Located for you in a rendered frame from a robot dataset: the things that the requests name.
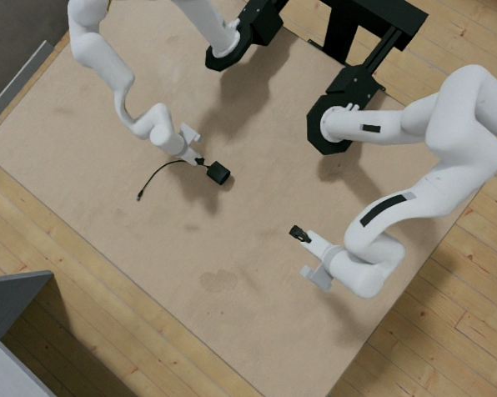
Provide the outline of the dark grey hollow cylinder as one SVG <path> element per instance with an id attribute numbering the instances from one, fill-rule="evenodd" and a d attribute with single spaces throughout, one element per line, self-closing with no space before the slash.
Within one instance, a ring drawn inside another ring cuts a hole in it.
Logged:
<path id="1" fill-rule="evenodd" d="M 226 169 L 222 164 L 215 161 L 208 168 L 207 175 L 214 180 L 219 185 L 222 185 L 229 177 L 230 171 Z"/>

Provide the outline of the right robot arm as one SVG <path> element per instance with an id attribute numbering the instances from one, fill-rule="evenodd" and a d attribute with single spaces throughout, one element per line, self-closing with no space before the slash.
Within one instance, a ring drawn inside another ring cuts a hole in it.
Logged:
<path id="1" fill-rule="evenodd" d="M 182 123 L 174 132 L 172 114 L 163 103 L 133 119 L 125 107 L 125 98 L 135 75 L 99 33 L 99 23 L 108 14 L 112 0 L 70 0 L 68 21 L 72 53 L 76 61 L 93 71 L 111 88 L 117 114 L 130 132 L 174 157 L 184 155 L 194 140 L 203 140 L 198 133 Z M 239 18 L 228 25 L 210 0 L 171 0 L 213 47 L 213 55 L 222 58 L 238 45 Z M 90 67 L 89 67 L 89 66 Z"/>

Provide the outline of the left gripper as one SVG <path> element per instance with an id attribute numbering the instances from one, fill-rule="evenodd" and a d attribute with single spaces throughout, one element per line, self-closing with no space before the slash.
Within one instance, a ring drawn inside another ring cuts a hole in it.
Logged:
<path id="1" fill-rule="evenodd" d="M 289 234 L 294 238 L 300 240 L 301 245 L 304 246 L 315 258 L 317 258 L 321 262 L 324 261 L 325 255 L 332 248 L 340 246 L 340 245 L 335 245 L 335 246 L 332 245 L 329 241 L 320 237 L 312 230 L 309 230 L 307 233 L 305 233 L 297 225 L 294 225 L 290 229 Z M 299 237 L 302 239 L 300 239 Z"/>

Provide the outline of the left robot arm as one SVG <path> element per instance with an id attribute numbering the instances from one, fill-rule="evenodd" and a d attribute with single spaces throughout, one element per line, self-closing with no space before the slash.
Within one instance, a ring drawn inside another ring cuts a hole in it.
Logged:
<path id="1" fill-rule="evenodd" d="M 352 106 L 324 113 L 326 140 L 400 145 L 422 143 L 425 136 L 427 148 L 441 158 L 412 188 L 365 208 L 345 232 L 346 248 L 332 248 L 316 270 L 305 265 L 300 271 L 326 293 L 335 278 L 371 299 L 405 256 L 404 245 L 384 230 L 404 219 L 448 216 L 497 173 L 497 79 L 472 64 L 404 111 L 358 111 L 358 105 L 349 111 Z"/>

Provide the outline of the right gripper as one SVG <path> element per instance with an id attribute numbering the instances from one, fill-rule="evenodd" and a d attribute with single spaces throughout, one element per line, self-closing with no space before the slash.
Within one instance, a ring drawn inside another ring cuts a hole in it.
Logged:
<path id="1" fill-rule="evenodd" d="M 204 158 L 201 157 L 200 154 L 198 154 L 193 148 L 188 146 L 188 149 L 186 153 L 182 156 L 180 156 L 183 160 L 187 161 L 188 163 L 192 164 L 193 166 L 198 165 L 203 165 L 204 164 Z M 197 163 L 196 163 L 197 162 Z"/>

